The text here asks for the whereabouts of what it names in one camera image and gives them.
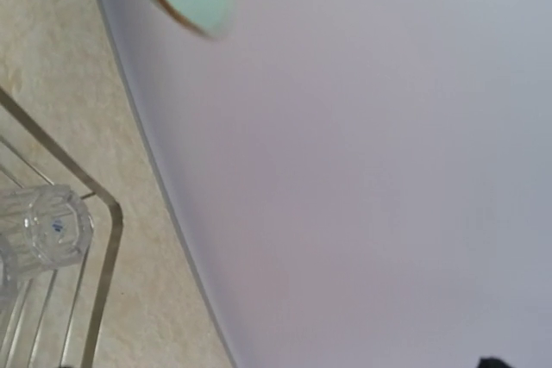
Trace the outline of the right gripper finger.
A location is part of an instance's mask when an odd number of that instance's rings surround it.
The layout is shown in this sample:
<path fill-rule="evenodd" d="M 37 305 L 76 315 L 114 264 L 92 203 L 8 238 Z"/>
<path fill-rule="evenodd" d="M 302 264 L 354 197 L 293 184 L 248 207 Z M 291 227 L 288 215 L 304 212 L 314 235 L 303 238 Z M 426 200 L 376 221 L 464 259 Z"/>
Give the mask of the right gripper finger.
<path fill-rule="evenodd" d="M 509 364 L 499 358 L 484 357 L 477 364 L 477 368 L 512 368 Z"/>

